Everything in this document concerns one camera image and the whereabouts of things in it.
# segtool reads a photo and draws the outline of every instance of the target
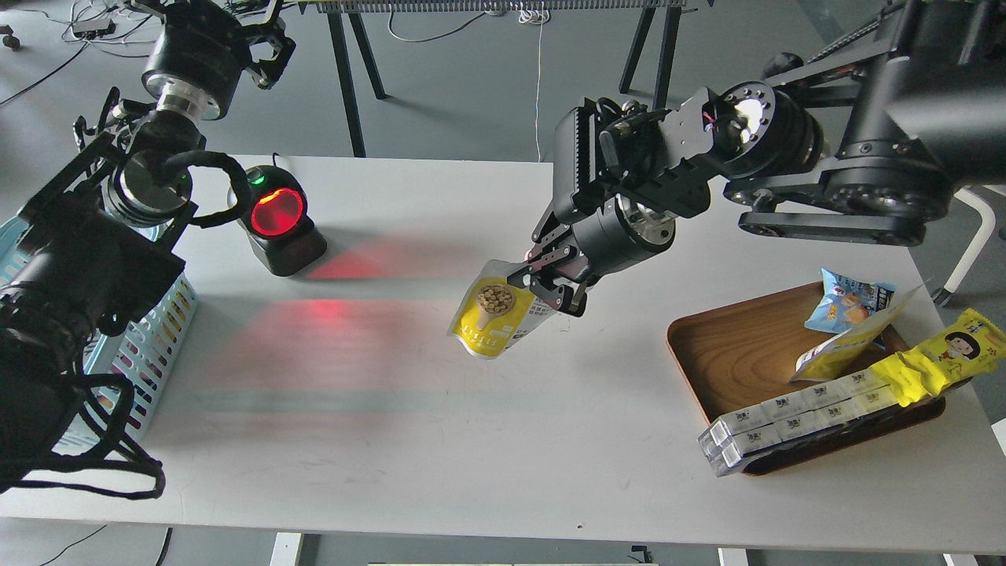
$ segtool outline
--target black cable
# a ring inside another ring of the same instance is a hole
[[[161,566],[164,564],[164,557],[168,555],[168,544],[171,543],[171,533],[174,532],[174,528],[168,527],[168,530],[164,533],[164,544],[161,545],[161,555],[157,557],[157,562],[154,566]]]
[[[219,212],[213,212],[204,216],[196,216],[189,220],[189,223],[199,227],[212,227],[230,220],[236,220],[246,210],[252,208],[252,188],[248,186],[248,179],[244,174],[244,168],[226,153],[196,149],[172,155],[164,161],[163,173],[170,178],[186,167],[193,166],[212,167],[214,169],[221,169],[226,173],[227,178],[230,179],[230,190],[234,192],[236,202],[226,210],[220,210]]]
[[[39,564],[38,566],[46,566],[46,564],[52,564],[53,562],[55,562],[55,561],[56,561],[56,558],[59,558],[60,556],[62,556],[64,552],[66,552],[67,550],[69,550],[69,549],[70,549],[70,547],[73,547],[73,546],[75,546],[75,545],[78,545],[78,544],[82,543],[83,541],[86,541],[86,540],[90,539],[91,537],[94,537],[95,535],[97,535],[97,534],[101,533],[101,532],[102,532],[102,529],[105,529],[106,527],[108,527],[108,525],[102,525],[102,526],[101,526],[101,527],[99,527],[99,528],[98,528],[98,530],[97,530],[97,531],[95,531],[94,533],[92,533],[92,534],[88,535],[87,537],[85,537],[85,538],[80,539],[79,541],[76,541],[76,542],[75,542],[75,543],[73,543],[73,544],[69,544],[69,545],[66,545],[66,548],[64,548],[64,549],[60,550],[60,551],[59,551],[59,554],[57,554],[57,555],[53,556],[52,558],[50,558],[50,559],[46,560],[45,562],[42,562],[42,563],[41,563],[41,564]]]
[[[16,93],[14,93],[14,95],[13,95],[13,96],[11,96],[10,98],[7,98],[7,99],[3,100],[2,102],[0,102],[0,107],[2,107],[3,105],[5,105],[5,104],[9,103],[10,101],[12,101],[12,100],[16,99],[17,97],[19,97],[19,96],[23,95],[24,92],[27,92],[28,90],[30,90],[30,89],[32,89],[32,88],[34,88],[35,86],[37,86],[37,85],[41,84],[41,83],[42,83],[42,82],[43,82],[43,81],[44,81],[44,80],[45,80],[46,78],[48,78],[49,76],[52,76],[52,75],[53,75],[53,74],[55,74],[56,72],[59,72],[60,70],[62,70],[62,68],[63,68],[64,66],[66,66],[67,64],[69,64],[70,62],[72,62],[72,61],[73,61],[73,59],[75,59],[75,58],[77,57],[77,55],[79,55],[80,53],[82,53],[82,52],[83,52],[83,50],[85,50],[85,49],[87,49],[87,48],[88,48],[88,43],[85,43],[83,45],[80,45],[80,48],[79,48],[79,49],[77,49],[77,51],[76,51],[75,53],[73,53],[73,56],[71,56],[70,58],[66,59],[66,61],[65,61],[65,62],[63,62],[62,64],[60,64],[59,66],[57,66],[57,67],[53,68],[53,69],[52,69],[51,71],[49,71],[49,73],[48,73],[48,74],[46,74],[45,76],[42,76],[42,77],[41,77],[41,78],[39,78],[38,80],[35,80],[35,81],[34,81],[34,82],[32,82],[31,84],[28,84],[27,86],[25,86],[24,88],[22,88],[22,89],[21,89],[20,91],[18,91],[18,92],[16,92]]]
[[[434,35],[433,37],[426,37],[424,39],[406,39],[404,37],[399,36],[397,33],[394,32],[393,29],[391,29],[391,21],[394,20],[394,10],[391,10],[391,13],[389,13],[388,16],[387,16],[387,32],[391,34],[391,37],[394,37],[395,39],[397,39],[399,41],[404,41],[406,43],[426,43],[427,41],[433,41],[434,39],[440,39],[441,37],[447,37],[448,35],[451,35],[451,34],[454,34],[454,33],[458,33],[462,29],[465,29],[466,27],[468,27],[468,24],[470,24],[473,21],[481,18],[484,15],[486,15],[485,12],[479,12],[479,15],[477,15],[474,18],[466,21],[465,23],[459,25],[458,27],[452,29],[451,31],[447,31],[447,32],[441,33],[439,35]]]

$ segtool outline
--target wooden tray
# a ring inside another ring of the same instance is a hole
[[[679,319],[667,329],[667,346],[688,382],[706,423],[716,417],[809,387],[789,383],[800,355],[833,335],[809,331],[804,322],[821,302],[821,282],[809,282],[757,300]],[[894,329],[881,334],[884,348],[871,346],[843,374],[865,369],[895,351],[905,351]],[[813,442],[751,462],[744,474],[760,476],[940,416],[946,401],[883,411],[875,422],[847,427]]]

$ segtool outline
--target robotic arm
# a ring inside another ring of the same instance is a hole
[[[675,218],[708,208],[717,175],[752,233],[915,245],[955,188],[1006,178],[1004,40],[1001,2],[909,0],[807,64],[784,53],[762,80],[676,110],[588,100],[556,128],[552,200],[509,282],[582,316],[603,275],[666,250]],[[806,109],[834,106],[852,114],[825,157]],[[777,212],[788,200],[838,213]]]
[[[125,433],[133,385],[115,374],[85,376],[82,352],[96,332],[121,335],[160,302],[184,266],[171,248],[186,225],[219,225],[250,209],[243,168],[206,151],[198,124],[227,114],[242,70],[271,87],[295,48],[278,17],[280,0],[272,0],[263,23],[246,26],[209,0],[129,5],[163,23],[143,73],[157,102],[120,101],[113,88],[95,129],[82,118],[74,125],[79,155],[18,214],[29,225],[18,248],[31,258],[0,289],[0,493],[63,486],[144,499],[163,491],[160,462]],[[254,60],[250,46],[262,42],[273,46],[272,59]],[[95,139],[86,144],[85,136]],[[191,166],[226,172],[234,204],[195,216]],[[133,229],[162,224],[154,241]],[[92,394],[99,386],[120,391],[111,414]],[[100,441],[79,456],[51,452],[75,415]],[[106,460],[112,451],[125,461]],[[23,480],[33,469],[87,468],[144,474],[155,485],[120,494]]]

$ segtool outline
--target yellow snack bag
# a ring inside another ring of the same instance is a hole
[[[950,386],[991,372],[1006,357],[1006,335],[974,310],[957,323],[908,352],[870,366],[891,384],[898,404],[906,407],[927,395],[937,397]]]
[[[493,360],[538,328],[555,312],[507,275],[523,263],[490,259],[465,294],[448,335],[472,356]]]

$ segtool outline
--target plastic basket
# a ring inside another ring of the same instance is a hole
[[[13,279],[30,258],[17,250],[17,241],[26,229],[27,224],[18,217],[0,225],[0,287]],[[144,234],[157,236],[156,231]],[[126,431],[134,440],[140,440],[150,426],[198,304],[198,297],[182,273],[140,323],[130,324],[122,336],[101,336],[86,349],[87,374],[117,373],[133,382],[135,405]],[[119,401],[119,393],[111,388],[98,388],[95,395],[106,409]],[[79,453],[97,442],[94,432],[77,416],[59,439],[57,451]]]

